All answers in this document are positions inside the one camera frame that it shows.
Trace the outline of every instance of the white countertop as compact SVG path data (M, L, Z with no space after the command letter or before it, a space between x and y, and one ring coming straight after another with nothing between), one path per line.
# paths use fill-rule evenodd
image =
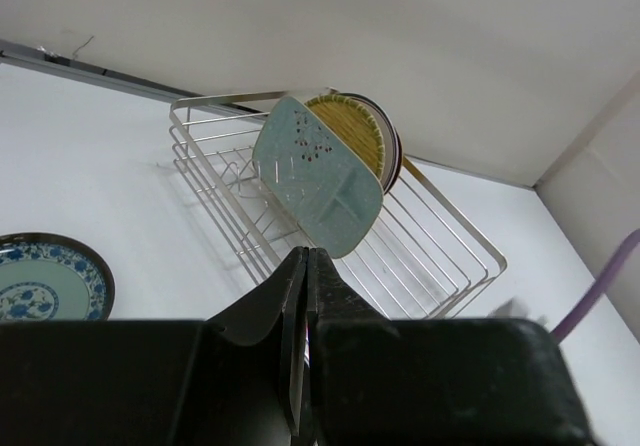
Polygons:
M168 110L0 65L0 234L54 232L94 248L116 279L112 318L207 318L251 287L171 163ZM593 278L537 195L420 168L509 262L465 315L517 296L555 326ZM640 345L607 299L562 348L595 430L610 444L640 444Z

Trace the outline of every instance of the metal wire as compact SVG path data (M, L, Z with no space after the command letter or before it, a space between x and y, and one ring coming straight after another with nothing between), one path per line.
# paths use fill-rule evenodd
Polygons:
M176 167L256 285L292 246L313 246L260 181L260 165L251 162L260 131L255 118L268 113L211 113L194 121L191 112L223 100L277 99L281 94L183 99L170 111ZM183 109L184 121L177 115ZM388 317L455 315L504 271L506 260L407 158L403 166L372 231L336 266ZM276 174L280 180L279 170Z

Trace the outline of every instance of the plate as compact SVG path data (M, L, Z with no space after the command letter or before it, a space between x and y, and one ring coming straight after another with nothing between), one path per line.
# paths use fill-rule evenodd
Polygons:
M378 179L382 177L385 143L380 126L367 108L339 94L318 96L306 106L364 161Z
M273 108L252 159L264 184L332 258L353 251L382 208L378 178L293 98L283 98Z
M0 321L106 319L115 288L88 246L49 233L0 237Z
M382 168L382 176L380 183L385 194L388 193L395 184L400 171L402 170L402 143L398 131L391 123L389 116L375 102L356 93L340 93L343 96L351 98L353 101L361 104L371 113L380 127L382 139L385 144L385 160Z

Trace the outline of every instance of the dark plate rim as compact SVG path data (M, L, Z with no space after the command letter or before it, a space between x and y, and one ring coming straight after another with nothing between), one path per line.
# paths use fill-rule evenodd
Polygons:
M102 314L97 319L105 320L109 318L111 314L111 309L113 308L113 302L116 297L116 286L115 281L113 279L113 274L111 273L111 269L107 265L107 262L102 259L95 250L90 248L84 243L80 241L69 238L68 236L62 236L60 234L55 233L14 233L14 234L5 234L0 236L0 246L9 243L50 243L50 244L59 244L60 246L65 246L69 249L74 249L75 251L83 254L87 257L87 259L93 261L93 263L100 271L100 274L104 277L105 287L107 288L107 297L105 298L105 307L102 310Z

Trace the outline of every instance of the white wall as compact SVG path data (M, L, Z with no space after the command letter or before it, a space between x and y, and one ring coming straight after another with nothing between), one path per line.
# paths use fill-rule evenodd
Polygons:
M334 86L533 184L640 62L640 0L0 0L0 38L202 93Z
M640 74L619 96L588 144L545 181L539 193L595 274L640 227ZM640 248L609 293L640 338Z

